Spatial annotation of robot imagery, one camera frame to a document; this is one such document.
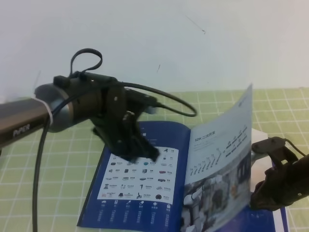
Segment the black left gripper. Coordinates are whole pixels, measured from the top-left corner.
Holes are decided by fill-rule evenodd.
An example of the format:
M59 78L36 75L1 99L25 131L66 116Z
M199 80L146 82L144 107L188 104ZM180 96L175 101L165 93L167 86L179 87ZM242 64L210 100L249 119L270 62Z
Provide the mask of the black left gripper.
M138 122L143 112L155 108L155 97L127 89L114 77L89 72L56 76L53 85L67 98L83 93L68 104L71 124L90 119L93 133L112 154L129 162L139 158L157 160L159 151L142 135Z

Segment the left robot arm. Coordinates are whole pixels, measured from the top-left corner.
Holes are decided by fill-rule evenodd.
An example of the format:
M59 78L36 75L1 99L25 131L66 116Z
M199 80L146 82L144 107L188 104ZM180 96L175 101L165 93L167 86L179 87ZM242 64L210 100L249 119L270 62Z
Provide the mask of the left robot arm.
M114 155L131 162L156 161L158 149L138 125L140 115L156 105L155 97L127 89L114 77L89 72L76 72L73 78L57 76L53 83L37 87L33 98L0 106L0 145L20 140L45 124L56 133L90 120L93 133Z

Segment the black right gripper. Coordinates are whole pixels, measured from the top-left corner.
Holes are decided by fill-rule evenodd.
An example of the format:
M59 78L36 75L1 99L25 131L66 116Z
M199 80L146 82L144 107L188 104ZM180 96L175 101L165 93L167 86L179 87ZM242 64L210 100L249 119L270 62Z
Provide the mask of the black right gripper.
M251 209L276 211L309 195L309 157L298 160L296 154L285 146L287 141L271 137L252 144L252 165L269 156L274 167L266 170L265 180L255 186Z

